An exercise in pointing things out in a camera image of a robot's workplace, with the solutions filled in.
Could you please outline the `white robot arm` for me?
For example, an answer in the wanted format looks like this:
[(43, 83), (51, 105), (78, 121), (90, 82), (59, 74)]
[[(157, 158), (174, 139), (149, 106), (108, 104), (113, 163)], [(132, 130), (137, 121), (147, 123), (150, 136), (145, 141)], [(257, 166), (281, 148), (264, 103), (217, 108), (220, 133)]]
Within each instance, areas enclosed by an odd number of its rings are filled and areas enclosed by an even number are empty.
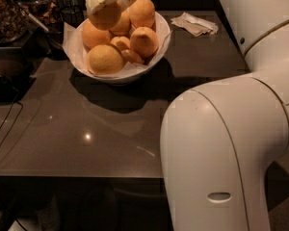
[(250, 71), (194, 87), (161, 127), (174, 231), (270, 231), (268, 166), (289, 152), (289, 0), (220, 0)]

